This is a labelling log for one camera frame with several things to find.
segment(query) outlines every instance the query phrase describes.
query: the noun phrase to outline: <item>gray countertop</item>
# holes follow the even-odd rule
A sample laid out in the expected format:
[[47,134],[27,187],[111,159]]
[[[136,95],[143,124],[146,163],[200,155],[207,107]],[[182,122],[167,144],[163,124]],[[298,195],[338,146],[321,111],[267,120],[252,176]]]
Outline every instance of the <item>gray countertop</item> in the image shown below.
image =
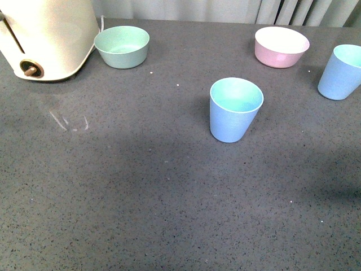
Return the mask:
[[[0,269],[360,270],[361,89],[336,102],[316,88],[360,29],[291,27],[311,47],[274,69],[254,56],[264,25],[116,25],[151,36],[140,66],[94,51],[44,83],[0,55]],[[224,77],[265,96],[232,144],[209,131]]]

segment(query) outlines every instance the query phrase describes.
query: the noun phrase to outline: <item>cup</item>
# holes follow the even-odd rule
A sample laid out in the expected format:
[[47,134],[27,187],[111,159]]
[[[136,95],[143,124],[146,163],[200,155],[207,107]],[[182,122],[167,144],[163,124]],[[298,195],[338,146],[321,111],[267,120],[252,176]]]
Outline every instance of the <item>cup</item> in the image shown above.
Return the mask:
[[333,49],[318,91],[328,99],[346,99],[361,85],[361,46],[343,44]]
[[263,103],[263,93],[241,78],[223,78],[210,88],[210,131],[219,141],[240,140]]

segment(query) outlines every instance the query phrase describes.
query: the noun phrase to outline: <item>knob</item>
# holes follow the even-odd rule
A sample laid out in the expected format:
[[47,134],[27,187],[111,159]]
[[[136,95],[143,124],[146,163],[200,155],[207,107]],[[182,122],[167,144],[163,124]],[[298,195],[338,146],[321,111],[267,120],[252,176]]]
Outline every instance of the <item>knob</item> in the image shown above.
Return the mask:
[[24,59],[20,62],[20,68],[24,75],[28,77],[41,78],[44,76],[43,68],[36,62]]

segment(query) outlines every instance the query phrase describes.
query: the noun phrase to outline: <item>bowl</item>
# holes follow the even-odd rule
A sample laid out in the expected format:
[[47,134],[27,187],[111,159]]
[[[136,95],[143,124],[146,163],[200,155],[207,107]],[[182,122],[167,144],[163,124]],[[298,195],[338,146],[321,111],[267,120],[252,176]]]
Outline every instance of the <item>bowl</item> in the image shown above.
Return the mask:
[[261,28],[254,37],[256,58],[273,68],[295,65],[310,47],[310,42],[304,35],[283,27]]
[[149,34],[138,27],[111,27],[94,38],[94,46],[109,66],[117,69],[134,68],[147,57]]

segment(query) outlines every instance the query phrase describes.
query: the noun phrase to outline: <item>pink bowl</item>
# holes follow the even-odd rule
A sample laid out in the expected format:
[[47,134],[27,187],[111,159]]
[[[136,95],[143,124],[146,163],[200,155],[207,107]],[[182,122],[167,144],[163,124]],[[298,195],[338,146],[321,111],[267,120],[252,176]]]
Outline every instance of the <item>pink bowl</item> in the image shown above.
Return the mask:
[[254,37],[256,58],[273,68],[295,65],[310,47],[310,42],[304,35],[283,27],[261,28]]

